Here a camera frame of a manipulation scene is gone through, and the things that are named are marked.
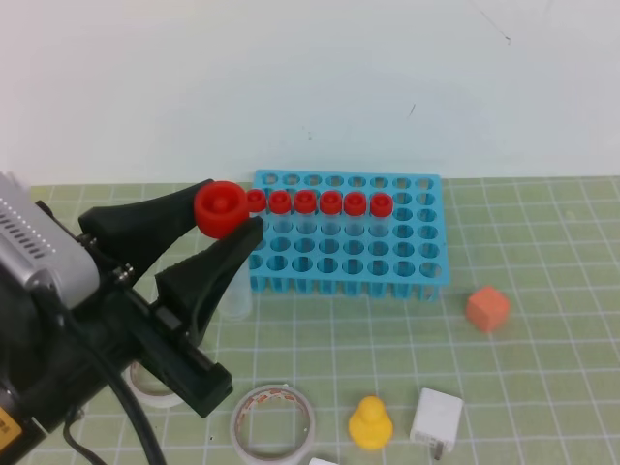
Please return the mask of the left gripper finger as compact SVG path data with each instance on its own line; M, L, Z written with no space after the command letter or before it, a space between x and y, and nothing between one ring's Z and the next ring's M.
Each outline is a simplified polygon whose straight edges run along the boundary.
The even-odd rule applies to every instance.
M207 249L156 275L157 304L178 319L172 326L175 334L198 346L216 311L233 320L251 314L248 260L263 235L264 220L252 217Z
M78 240L118 282L133 285L196 226L194 198L210 182L148 201L93 207L78 218Z

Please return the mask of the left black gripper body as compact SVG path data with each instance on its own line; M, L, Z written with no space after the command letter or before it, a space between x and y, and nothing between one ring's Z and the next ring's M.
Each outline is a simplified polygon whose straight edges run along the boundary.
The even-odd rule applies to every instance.
M78 236L73 238L82 245ZM111 383L96 368L91 348L117 370L138 362L201 417L207 417L233 390L231 374L210 361L185 335L178 319L157 300L149 303L134 285L118 282L96 263L98 290L67 308L51 288L33 291L33 416L62 419Z

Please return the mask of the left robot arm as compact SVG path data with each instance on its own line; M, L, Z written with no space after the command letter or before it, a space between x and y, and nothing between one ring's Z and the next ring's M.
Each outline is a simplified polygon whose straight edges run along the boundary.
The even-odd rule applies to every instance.
M200 351L235 274L260 244L244 190L207 179L89 209L72 233L1 179L1 460L14 464L110 388L151 464L165 457L123 372L139 363L195 413L233 390Z

